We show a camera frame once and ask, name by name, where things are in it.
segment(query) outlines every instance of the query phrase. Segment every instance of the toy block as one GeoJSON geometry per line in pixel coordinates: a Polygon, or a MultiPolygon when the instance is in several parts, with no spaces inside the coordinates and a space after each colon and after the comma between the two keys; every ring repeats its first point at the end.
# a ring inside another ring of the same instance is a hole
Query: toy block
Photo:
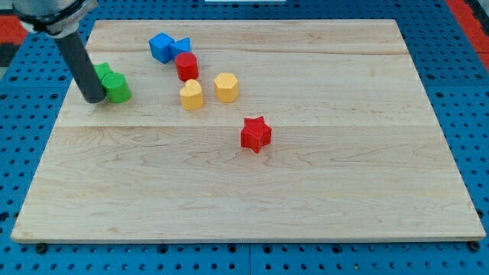
{"type": "Polygon", "coordinates": [[[173,60],[175,60],[177,55],[191,51],[190,38],[188,37],[170,44],[171,59],[173,60]]]}
{"type": "Polygon", "coordinates": [[[175,58],[176,73],[182,81],[197,79],[199,77],[199,66],[197,57],[193,53],[181,53],[175,58]]]}
{"type": "Polygon", "coordinates": [[[272,128],[265,124],[264,117],[244,118],[244,128],[241,130],[241,146],[251,148],[260,153],[263,146],[270,144],[272,128]]]}
{"type": "Polygon", "coordinates": [[[180,90],[182,107],[186,110],[197,110],[204,106],[204,96],[202,87],[197,80],[189,79],[185,82],[185,87],[180,90]]]}
{"type": "Polygon", "coordinates": [[[95,69],[95,72],[97,73],[97,77],[99,78],[100,82],[104,79],[105,76],[113,73],[107,62],[93,65],[93,68],[95,69]]]}
{"type": "Polygon", "coordinates": [[[239,82],[232,73],[220,73],[214,79],[214,90],[220,102],[231,103],[239,94],[239,82]]]}
{"type": "Polygon", "coordinates": [[[123,103],[131,98],[131,90],[125,77],[120,73],[110,73],[102,80],[110,102],[123,103]]]}
{"type": "Polygon", "coordinates": [[[168,63],[168,61],[172,60],[170,45],[173,42],[175,42],[175,40],[164,33],[160,33],[151,38],[149,40],[151,55],[163,64],[168,63]]]}

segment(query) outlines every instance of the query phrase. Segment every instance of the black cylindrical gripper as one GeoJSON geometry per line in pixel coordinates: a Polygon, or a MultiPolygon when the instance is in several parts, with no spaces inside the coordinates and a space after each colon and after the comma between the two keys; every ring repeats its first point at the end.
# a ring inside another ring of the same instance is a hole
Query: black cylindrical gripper
{"type": "Polygon", "coordinates": [[[93,68],[92,61],[83,46],[82,40],[75,31],[54,41],[60,49],[73,78],[88,103],[101,102],[105,98],[105,90],[93,68]]]}

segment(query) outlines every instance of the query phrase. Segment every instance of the yellow block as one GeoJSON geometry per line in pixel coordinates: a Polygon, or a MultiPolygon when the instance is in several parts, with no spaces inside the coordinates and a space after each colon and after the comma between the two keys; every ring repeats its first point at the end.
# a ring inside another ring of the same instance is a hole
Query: yellow block
{"type": "Polygon", "coordinates": [[[239,94],[239,82],[232,73],[220,73],[214,79],[214,90],[220,102],[231,103],[239,94]]]}
{"type": "Polygon", "coordinates": [[[186,110],[197,110],[204,106],[204,96],[201,85],[194,79],[187,80],[185,87],[180,90],[182,106],[186,110]]]}

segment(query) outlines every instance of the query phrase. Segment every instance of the blue perforated table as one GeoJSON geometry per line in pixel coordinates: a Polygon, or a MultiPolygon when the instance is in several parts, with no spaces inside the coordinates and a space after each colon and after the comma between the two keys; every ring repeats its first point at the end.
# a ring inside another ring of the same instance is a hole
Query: blue perforated table
{"type": "MultiPolygon", "coordinates": [[[[489,75],[443,1],[101,0],[97,19],[394,18],[487,229],[489,75]]],[[[489,273],[489,244],[19,245],[10,239],[71,75],[53,41],[29,35],[0,83],[0,274],[489,273]]]]}

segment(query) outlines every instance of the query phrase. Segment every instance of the red star block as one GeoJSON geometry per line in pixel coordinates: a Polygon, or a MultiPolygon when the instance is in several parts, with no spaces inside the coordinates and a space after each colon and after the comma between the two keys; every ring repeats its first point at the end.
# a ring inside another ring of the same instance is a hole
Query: red star block
{"type": "Polygon", "coordinates": [[[244,118],[244,128],[241,130],[241,146],[251,148],[259,153],[261,148],[270,144],[272,139],[272,128],[265,124],[265,119],[244,118]]]}

